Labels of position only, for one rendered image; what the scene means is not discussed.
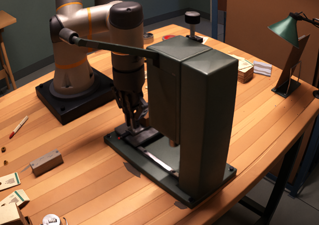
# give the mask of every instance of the teal wall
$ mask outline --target teal wall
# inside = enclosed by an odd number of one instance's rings
[[[142,4],[145,19],[188,7],[209,13],[209,0],[133,1]],[[94,0],[83,0],[83,7],[90,6]],[[13,73],[53,54],[48,22],[55,15],[55,0],[0,0],[0,10],[17,19],[2,34]]]

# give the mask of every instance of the green lampshade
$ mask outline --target green lampshade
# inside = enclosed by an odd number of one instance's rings
[[[273,33],[299,49],[297,20],[292,18],[290,15],[286,19],[268,26],[268,28]]]

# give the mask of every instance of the gray floor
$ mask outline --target gray floor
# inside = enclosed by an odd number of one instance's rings
[[[223,19],[219,17],[218,21],[221,23],[218,25],[218,40],[223,41]],[[179,16],[145,26],[144,31],[151,31],[172,23],[188,28],[188,24],[184,22],[184,16]],[[206,19],[201,19],[201,23],[196,26],[196,31],[211,36],[211,23]],[[54,64],[48,65],[43,69],[16,81],[16,85],[17,87],[21,87],[53,70]],[[11,91],[12,89],[7,90],[6,87],[2,88],[0,97]],[[266,206],[273,187],[273,183],[266,179],[262,179],[247,196],[259,204]],[[242,205],[236,204],[224,216],[216,221],[214,225],[253,225],[258,218],[258,215]],[[315,171],[305,182],[296,199],[288,197],[288,193],[284,192],[271,221],[271,225],[319,225],[319,166],[317,166]]]

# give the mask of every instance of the stack of paper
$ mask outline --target stack of paper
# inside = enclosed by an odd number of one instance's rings
[[[55,149],[30,163],[33,173],[40,176],[63,163],[62,155]]]
[[[0,178],[0,191],[19,185],[18,173],[9,174]]]
[[[25,194],[23,189],[20,189],[15,190],[12,194],[3,199],[0,202],[0,207],[8,204],[16,204],[19,208],[23,208],[28,202],[30,202],[29,197]]]
[[[255,74],[262,74],[270,77],[271,75],[271,69],[272,65],[271,64],[266,64],[263,62],[258,62],[254,60],[254,73]]]
[[[0,225],[29,225],[16,204],[0,207]]]
[[[254,75],[254,65],[243,57],[234,54],[230,54],[230,56],[239,60],[237,81],[241,83],[249,81]]]

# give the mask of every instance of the desk lamp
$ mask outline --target desk lamp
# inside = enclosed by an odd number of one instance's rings
[[[289,13],[289,16],[281,20],[280,22],[277,22],[275,24],[272,24],[271,26],[268,26],[268,28],[275,33],[276,35],[280,36],[282,39],[287,41],[288,43],[292,44],[295,48],[299,49],[299,40],[298,40],[298,33],[297,33],[297,21],[298,20],[304,20],[307,21],[314,26],[319,28],[319,19],[313,18],[308,19],[307,16],[303,13],[305,17],[300,15],[303,12],[300,13]],[[315,90],[313,92],[314,97],[319,99],[319,91]]]

